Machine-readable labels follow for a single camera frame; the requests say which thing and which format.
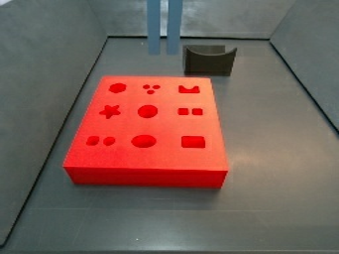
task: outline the gray floor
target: gray floor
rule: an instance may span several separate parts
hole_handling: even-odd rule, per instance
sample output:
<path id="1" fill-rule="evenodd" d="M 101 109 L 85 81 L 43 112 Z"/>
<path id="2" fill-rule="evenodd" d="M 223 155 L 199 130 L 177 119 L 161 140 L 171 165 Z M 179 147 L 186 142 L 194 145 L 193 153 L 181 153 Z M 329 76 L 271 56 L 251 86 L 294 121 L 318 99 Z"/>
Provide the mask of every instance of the gray floor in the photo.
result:
<path id="1" fill-rule="evenodd" d="M 3 250 L 339 250 L 338 133 L 269 42 L 183 43 L 239 48 L 233 76 L 213 79 L 231 163 L 223 188 L 71 183 L 63 159 L 101 77 L 183 75 L 165 44 L 150 56 L 146 39 L 109 40 Z"/>

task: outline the shape sorter board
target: shape sorter board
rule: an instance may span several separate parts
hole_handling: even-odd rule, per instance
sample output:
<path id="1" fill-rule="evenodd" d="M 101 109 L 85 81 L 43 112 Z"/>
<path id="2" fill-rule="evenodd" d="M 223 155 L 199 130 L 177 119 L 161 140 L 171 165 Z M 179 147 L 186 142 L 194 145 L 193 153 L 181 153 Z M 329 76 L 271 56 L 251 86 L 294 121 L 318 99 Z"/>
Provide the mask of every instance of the shape sorter board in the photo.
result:
<path id="1" fill-rule="evenodd" d="M 106 76 L 65 168 L 75 184 L 221 188 L 229 163 L 210 79 Z"/>

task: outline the gray enclosure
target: gray enclosure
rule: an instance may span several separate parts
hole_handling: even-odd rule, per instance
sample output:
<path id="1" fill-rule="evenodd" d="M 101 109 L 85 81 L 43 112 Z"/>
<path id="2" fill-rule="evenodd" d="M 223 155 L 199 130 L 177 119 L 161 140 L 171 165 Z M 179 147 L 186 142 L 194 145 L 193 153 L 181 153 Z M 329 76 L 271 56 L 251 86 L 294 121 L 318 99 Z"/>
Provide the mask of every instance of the gray enclosure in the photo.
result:
<path id="1" fill-rule="evenodd" d="M 295 0 L 185 0 L 183 37 L 269 39 Z M 162 0 L 162 35 L 167 35 Z M 146 0 L 90 0 L 110 36 L 146 36 Z"/>
<path id="2" fill-rule="evenodd" d="M 185 0 L 186 37 L 274 33 L 182 40 L 239 48 L 233 76 L 213 78 L 231 163 L 221 190 L 75 186 L 63 169 L 102 76 L 185 75 L 165 40 L 161 56 L 146 38 L 103 48 L 107 36 L 146 36 L 146 1 L 0 7 L 0 253 L 339 253 L 339 139 L 323 114 L 338 128 L 339 1 L 294 2 Z"/>
<path id="3" fill-rule="evenodd" d="M 105 41 L 87 1 L 0 7 L 0 245 Z"/>
<path id="4" fill-rule="evenodd" d="M 271 42 L 339 129 L 339 1 L 299 0 Z"/>

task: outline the rectangular hole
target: rectangular hole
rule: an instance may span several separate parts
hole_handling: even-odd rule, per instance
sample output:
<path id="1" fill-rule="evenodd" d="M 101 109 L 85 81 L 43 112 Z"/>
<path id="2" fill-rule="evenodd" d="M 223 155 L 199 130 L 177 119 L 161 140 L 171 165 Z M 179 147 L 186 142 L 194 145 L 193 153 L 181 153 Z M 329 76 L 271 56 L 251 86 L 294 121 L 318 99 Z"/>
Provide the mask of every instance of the rectangular hole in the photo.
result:
<path id="1" fill-rule="evenodd" d="M 182 137 L 183 148 L 206 148 L 206 138 L 203 136 L 183 136 Z"/>

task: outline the circular hole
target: circular hole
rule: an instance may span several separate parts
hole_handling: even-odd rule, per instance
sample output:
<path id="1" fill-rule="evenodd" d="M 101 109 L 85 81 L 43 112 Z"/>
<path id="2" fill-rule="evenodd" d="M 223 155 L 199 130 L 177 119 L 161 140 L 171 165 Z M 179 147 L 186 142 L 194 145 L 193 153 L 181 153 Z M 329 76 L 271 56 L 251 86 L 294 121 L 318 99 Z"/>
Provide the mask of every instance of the circular hole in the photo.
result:
<path id="1" fill-rule="evenodd" d="M 127 85 L 125 83 L 115 83 L 110 87 L 110 91 L 114 93 L 123 92 L 126 90 Z"/>
<path id="2" fill-rule="evenodd" d="M 107 138 L 105 138 L 103 144 L 105 144 L 106 146 L 111 146 L 114 143 L 115 143 L 115 138 L 114 138 L 114 137 L 107 137 Z"/>
<path id="3" fill-rule="evenodd" d="M 131 142 L 135 147 L 149 148 L 155 145 L 157 139 L 151 135 L 139 135 L 133 138 Z"/>
<path id="4" fill-rule="evenodd" d="M 143 118 L 151 118 L 158 114 L 158 107 L 154 105 L 145 105 L 138 109 L 138 114 Z"/>
<path id="5" fill-rule="evenodd" d="M 99 143 L 99 137 L 98 137 L 98 136 L 90 136 L 90 137 L 87 138 L 86 144 L 87 144 L 89 146 L 95 146 L 95 145 L 98 145 L 98 143 Z"/>

